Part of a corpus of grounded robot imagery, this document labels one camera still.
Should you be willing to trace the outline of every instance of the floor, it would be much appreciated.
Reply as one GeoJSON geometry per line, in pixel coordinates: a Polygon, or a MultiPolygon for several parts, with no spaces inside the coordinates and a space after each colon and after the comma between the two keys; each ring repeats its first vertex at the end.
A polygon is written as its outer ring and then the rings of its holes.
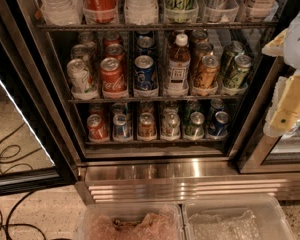
{"type": "MultiPolygon", "coordinates": [[[[0,197],[3,224],[12,207],[25,194],[0,197]]],[[[300,201],[284,201],[281,202],[281,207],[296,240],[300,240],[300,201]]],[[[38,227],[44,236],[37,229],[29,226],[10,226],[10,237],[13,240],[75,240],[78,219],[84,210],[85,205],[73,186],[35,192],[15,209],[10,224],[31,224],[38,227]]],[[[5,233],[1,230],[0,240],[6,239],[5,233]]]]}

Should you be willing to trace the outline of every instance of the beverage cooler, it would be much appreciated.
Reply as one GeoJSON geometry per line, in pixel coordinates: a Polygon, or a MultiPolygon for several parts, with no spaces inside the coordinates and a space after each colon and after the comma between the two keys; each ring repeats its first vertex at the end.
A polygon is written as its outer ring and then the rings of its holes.
{"type": "Polygon", "coordinates": [[[300,0],[98,1],[0,0],[0,84],[50,161],[1,170],[0,195],[75,184],[86,204],[300,199],[299,125],[263,131],[296,69],[261,53],[300,0]]]}

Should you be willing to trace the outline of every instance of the bottle label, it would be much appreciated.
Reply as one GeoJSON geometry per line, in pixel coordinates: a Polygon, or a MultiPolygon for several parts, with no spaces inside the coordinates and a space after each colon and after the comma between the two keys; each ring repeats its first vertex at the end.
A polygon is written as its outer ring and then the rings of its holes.
{"type": "Polygon", "coordinates": [[[166,77],[166,87],[168,89],[181,90],[185,88],[189,65],[190,60],[186,62],[175,62],[169,60],[166,77]]]}

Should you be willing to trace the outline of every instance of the refrigerator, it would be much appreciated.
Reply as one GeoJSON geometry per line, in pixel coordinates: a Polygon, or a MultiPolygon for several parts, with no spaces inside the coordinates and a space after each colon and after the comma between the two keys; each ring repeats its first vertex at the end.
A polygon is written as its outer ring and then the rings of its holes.
{"type": "Polygon", "coordinates": [[[269,193],[278,199],[300,199],[300,136],[289,139],[263,134],[262,127],[279,76],[291,67],[282,57],[261,54],[261,48],[296,17],[300,0],[277,0],[277,11],[269,21],[234,21],[218,24],[200,17],[187,23],[165,22],[162,0],[157,23],[125,22],[123,3],[118,0],[117,22],[55,25],[40,16],[40,0],[0,0],[0,84],[29,124],[51,166],[25,167],[0,173],[0,195],[74,184],[86,204],[119,201],[185,200],[209,195],[269,193]],[[174,30],[205,29],[221,57],[231,40],[245,44],[253,58],[253,71],[243,93],[208,96],[167,96],[158,77],[159,93],[140,97],[133,92],[134,34],[153,31],[158,42],[157,70],[163,70],[166,34],[174,30]],[[74,98],[67,76],[71,48],[82,32],[94,32],[99,41],[107,31],[123,37],[128,54],[128,96],[74,98]],[[199,100],[207,116],[212,99],[221,99],[231,116],[225,138],[174,141],[161,138],[160,111],[167,101],[177,101],[184,113],[187,101],[199,100]],[[157,113],[157,136],[138,139],[138,108],[153,101],[157,113]],[[89,140],[89,104],[103,104],[110,117],[114,103],[128,103],[132,113],[132,139],[89,140]]]}

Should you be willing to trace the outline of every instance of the speckled floor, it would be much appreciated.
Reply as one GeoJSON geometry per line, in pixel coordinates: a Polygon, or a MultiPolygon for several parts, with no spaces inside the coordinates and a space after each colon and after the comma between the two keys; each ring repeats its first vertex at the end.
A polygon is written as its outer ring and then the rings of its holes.
{"type": "MultiPolygon", "coordinates": [[[[0,208],[4,222],[11,208],[24,195],[0,197],[0,208]]],[[[280,203],[296,240],[300,240],[300,201],[280,203]]],[[[74,240],[76,239],[78,219],[84,210],[85,205],[73,186],[38,191],[30,195],[16,208],[11,216],[10,224],[34,225],[43,232],[45,238],[36,229],[26,226],[11,226],[9,227],[9,234],[13,240],[74,240]]],[[[6,239],[5,233],[1,230],[0,240],[6,239]]]]}

